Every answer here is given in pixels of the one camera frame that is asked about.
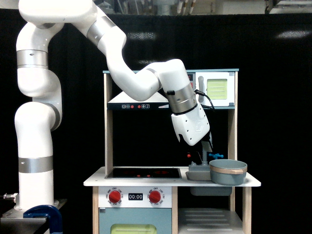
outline ceiling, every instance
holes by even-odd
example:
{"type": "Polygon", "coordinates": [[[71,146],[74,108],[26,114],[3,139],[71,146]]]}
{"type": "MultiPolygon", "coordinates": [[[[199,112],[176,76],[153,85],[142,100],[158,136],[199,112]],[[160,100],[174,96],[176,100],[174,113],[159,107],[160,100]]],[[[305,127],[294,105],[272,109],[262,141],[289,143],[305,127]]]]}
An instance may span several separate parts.
{"type": "MultiPolygon", "coordinates": [[[[107,14],[232,15],[312,13],[312,0],[93,0],[107,14]]],[[[19,0],[0,0],[0,8],[17,9],[19,0]]]]}

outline red knob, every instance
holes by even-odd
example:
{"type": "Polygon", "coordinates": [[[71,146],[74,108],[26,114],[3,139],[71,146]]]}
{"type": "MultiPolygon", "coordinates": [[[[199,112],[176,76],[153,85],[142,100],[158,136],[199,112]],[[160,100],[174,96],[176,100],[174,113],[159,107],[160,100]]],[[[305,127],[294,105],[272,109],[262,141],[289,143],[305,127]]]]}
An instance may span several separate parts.
{"type": "Polygon", "coordinates": [[[148,198],[152,203],[158,203],[160,201],[160,193],[158,191],[151,191],[148,198]]]}
{"type": "Polygon", "coordinates": [[[117,202],[119,202],[120,199],[121,199],[120,192],[118,192],[118,191],[112,191],[112,192],[108,195],[108,199],[109,199],[112,203],[117,203],[117,202]]]}

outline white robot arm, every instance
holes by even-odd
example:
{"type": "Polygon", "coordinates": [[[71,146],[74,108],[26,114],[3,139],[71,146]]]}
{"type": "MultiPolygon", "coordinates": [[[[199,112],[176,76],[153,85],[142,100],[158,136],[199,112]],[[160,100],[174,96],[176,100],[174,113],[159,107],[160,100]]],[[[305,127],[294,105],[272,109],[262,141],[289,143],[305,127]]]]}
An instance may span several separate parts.
{"type": "Polygon", "coordinates": [[[134,73],[122,58],[126,35],[92,0],[20,0],[19,11],[28,22],[17,41],[18,85],[33,98],[16,113],[19,145],[19,207],[53,204],[52,140],[50,130],[61,122],[61,89],[48,70],[50,39],[72,23],[106,56],[114,82],[138,101],[163,88],[177,138],[195,145],[209,131],[205,112],[195,98],[182,61],[149,64],[134,73]]]}

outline blue faucet handle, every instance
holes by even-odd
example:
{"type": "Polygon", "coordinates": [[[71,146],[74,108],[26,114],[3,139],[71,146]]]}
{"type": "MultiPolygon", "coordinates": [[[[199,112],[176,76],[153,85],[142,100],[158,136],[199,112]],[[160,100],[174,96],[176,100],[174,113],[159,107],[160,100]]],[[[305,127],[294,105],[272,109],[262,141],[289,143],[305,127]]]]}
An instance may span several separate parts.
{"type": "Polygon", "coordinates": [[[210,157],[213,157],[214,159],[218,159],[219,158],[223,158],[224,156],[223,155],[220,155],[220,154],[208,154],[210,157]]]}

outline gray pot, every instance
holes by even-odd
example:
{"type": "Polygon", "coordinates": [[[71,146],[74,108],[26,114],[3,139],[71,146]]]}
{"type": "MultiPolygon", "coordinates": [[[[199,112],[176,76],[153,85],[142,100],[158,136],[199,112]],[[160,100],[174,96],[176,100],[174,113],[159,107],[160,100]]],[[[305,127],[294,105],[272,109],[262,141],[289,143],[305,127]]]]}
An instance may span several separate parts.
{"type": "Polygon", "coordinates": [[[217,159],[209,162],[211,181],[217,184],[236,186],[246,178],[247,164],[231,159],[217,159]]]}

